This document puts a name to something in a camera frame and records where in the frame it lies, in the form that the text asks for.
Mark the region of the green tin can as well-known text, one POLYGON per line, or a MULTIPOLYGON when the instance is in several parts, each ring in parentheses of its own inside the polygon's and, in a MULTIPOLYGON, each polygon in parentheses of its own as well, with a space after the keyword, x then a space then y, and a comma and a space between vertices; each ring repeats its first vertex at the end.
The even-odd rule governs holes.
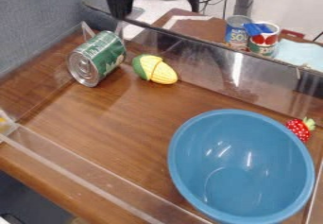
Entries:
POLYGON ((70 52, 66 67, 81 85, 94 87, 125 56, 126 49, 118 36, 110 31, 101 31, 70 52))

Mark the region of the yellow green toy corn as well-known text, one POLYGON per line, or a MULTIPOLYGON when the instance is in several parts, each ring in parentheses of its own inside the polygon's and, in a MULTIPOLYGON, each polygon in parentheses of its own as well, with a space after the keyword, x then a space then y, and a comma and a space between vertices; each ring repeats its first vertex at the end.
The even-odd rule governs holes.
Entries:
POLYGON ((162 59, 153 55, 140 55, 132 59, 132 68, 137 76, 158 84, 177 82, 177 74, 162 59))

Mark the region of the red toy strawberry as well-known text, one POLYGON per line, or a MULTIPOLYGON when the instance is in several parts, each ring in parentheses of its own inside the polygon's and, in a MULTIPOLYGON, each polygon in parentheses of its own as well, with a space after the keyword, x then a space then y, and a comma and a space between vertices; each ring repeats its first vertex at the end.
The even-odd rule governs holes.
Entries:
POLYGON ((314 122, 310 118, 305 117, 302 120, 290 119, 286 121, 285 126, 302 143, 309 140, 310 132, 314 130, 314 122))

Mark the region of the blue plastic bowl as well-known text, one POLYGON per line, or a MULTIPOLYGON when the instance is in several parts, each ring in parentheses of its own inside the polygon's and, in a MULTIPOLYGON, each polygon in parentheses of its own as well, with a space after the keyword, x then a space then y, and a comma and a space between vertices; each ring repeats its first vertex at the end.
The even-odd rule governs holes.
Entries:
POLYGON ((310 197, 310 154, 286 127, 254 112, 192 117, 173 134, 168 168, 180 195, 221 224, 280 224, 310 197))

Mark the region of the blue soup can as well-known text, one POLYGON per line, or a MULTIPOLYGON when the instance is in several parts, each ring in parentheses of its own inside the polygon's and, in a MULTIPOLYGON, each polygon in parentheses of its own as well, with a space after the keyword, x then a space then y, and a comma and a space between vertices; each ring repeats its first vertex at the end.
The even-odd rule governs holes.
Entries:
POLYGON ((234 49, 244 50, 246 47, 248 35, 242 25, 250 22, 252 20, 242 15, 229 16, 225 20, 224 41, 234 49))

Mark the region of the red white tomato can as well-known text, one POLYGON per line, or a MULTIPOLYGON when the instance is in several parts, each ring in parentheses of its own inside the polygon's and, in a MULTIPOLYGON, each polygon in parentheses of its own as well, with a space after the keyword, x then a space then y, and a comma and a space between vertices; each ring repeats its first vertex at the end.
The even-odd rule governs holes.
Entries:
POLYGON ((272 57, 276 52, 280 27, 268 22, 257 22, 261 32, 248 38, 248 50, 261 56, 272 57))

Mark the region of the light blue cloth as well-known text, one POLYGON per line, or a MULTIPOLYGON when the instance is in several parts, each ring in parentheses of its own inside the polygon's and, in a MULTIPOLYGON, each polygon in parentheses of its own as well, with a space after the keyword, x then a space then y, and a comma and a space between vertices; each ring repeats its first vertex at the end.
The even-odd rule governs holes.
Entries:
POLYGON ((277 43, 274 59, 323 72, 323 46, 314 43, 297 43, 281 39, 277 43))

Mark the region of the clear acrylic back wall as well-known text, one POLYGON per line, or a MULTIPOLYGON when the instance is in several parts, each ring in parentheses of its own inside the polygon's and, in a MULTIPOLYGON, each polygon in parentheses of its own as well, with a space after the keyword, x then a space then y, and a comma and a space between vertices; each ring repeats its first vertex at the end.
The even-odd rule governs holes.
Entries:
POLYGON ((132 51, 162 57, 182 81, 323 127, 323 73, 226 46, 221 19, 170 9, 124 23, 132 51))

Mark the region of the clear acrylic wall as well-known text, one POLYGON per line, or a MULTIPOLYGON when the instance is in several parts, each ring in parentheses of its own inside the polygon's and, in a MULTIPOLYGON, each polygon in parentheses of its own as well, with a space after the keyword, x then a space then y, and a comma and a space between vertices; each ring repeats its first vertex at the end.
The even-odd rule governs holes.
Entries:
POLYGON ((15 123, 0 109, 1 142, 149 224, 212 224, 15 123))
POLYGON ((162 57, 182 81, 323 127, 323 73, 226 46, 221 19, 170 9, 124 23, 132 51, 162 57))

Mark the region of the clear acrylic front wall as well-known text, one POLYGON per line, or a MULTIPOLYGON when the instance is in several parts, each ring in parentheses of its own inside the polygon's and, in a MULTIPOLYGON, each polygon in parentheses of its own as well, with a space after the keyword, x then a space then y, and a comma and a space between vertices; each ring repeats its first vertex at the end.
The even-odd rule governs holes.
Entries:
POLYGON ((149 224, 212 224, 15 123, 0 109, 1 142, 149 224))

